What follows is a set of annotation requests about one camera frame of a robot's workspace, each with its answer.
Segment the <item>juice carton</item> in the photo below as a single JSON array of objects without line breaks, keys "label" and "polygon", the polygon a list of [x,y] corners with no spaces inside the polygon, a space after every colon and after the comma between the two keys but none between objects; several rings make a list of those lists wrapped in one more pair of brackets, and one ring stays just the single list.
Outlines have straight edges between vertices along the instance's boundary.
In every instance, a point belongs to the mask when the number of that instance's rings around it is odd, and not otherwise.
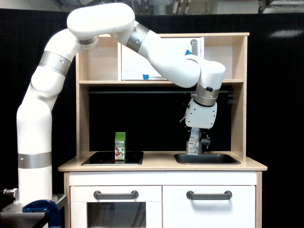
[{"label": "juice carton", "polygon": [[199,128],[192,128],[189,141],[186,144],[186,154],[191,155],[198,155],[199,148],[200,148],[200,129]]},{"label": "juice carton", "polygon": [[125,132],[116,132],[116,135],[115,135],[115,160],[125,160],[126,159],[125,143],[126,143]]}]

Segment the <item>silver metal ring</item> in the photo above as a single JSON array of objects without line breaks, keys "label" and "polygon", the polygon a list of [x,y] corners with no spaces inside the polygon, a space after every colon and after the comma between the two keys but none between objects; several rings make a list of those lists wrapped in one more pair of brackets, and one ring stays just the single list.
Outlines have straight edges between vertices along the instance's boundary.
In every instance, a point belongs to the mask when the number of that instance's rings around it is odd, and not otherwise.
[{"label": "silver metal ring", "polygon": [[89,45],[94,43],[94,41],[98,38],[98,36],[93,36],[90,39],[77,39],[76,37],[74,38],[74,40],[78,43],[78,44],[82,44],[82,45]]},{"label": "silver metal ring", "polygon": [[198,84],[195,101],[204,106],[213,106],[219,95],[219,89],[207,89]]},{"label": "silver metal ring", "polygon": [[149,31],[150,30],[147,29],[145,26],[138,24],[134,28],[126,47],[138,53],[138,50],[141,47],[143,40],[145,39]]},{"label": "silver metal ring", "polygon": [[39,63],[40,67],[51,69],[64,77],[67,75],[70,65],[71,62],[68,59],[49,51],[43,53]]},{"label": "silver metal ring", "polygon": [[52,165],[52,152],[22,154],[18,153],[18,168],[39,169]]}]

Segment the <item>stovetop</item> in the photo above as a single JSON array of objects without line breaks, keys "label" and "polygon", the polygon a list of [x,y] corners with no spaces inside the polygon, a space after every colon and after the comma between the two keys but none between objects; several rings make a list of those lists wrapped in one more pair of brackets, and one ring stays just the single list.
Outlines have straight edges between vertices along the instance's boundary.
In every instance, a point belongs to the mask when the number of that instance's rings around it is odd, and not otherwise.
[{"label": "stovetop", "polygon": [[142,151],[126,152],[126,160],[115,160],[114,151],[96,152],[81,165],[141,165],[143,162]]}]

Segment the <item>sink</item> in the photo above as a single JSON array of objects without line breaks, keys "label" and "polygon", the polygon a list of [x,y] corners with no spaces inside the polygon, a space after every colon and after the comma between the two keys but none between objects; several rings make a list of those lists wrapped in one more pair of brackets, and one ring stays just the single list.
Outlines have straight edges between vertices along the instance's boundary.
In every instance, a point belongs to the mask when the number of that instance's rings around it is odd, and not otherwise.
[{"label": "sink", "polygon": [[174,157],[177,163],[184,165],[238,165],[241,163],[231,156],[221,153],[204,153],[199,155],[179,153],[174,155]]}]

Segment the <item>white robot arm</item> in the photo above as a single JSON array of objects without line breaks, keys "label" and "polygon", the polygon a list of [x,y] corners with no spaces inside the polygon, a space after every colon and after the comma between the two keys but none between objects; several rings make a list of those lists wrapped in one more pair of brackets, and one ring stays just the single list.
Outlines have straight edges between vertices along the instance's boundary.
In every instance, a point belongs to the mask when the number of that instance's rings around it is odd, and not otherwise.
[{"label": "white robot arm", "polygon": [[216,97],[225,68],[193,55],[173,57],[161,38],[135,21],[133,10],[112,3],[76,9],[67,27],[55,34],[45,47],[17,112],[19,200],[25,205],[52,199],[51,128],[54,103],[63,87],[74,56],[98,42],[98,35],[110,34],[122,45],[145,57],[160,75],[178,86],[198,83],[196,97],[186,111],[186,125],[211,128],[216,116]]}]

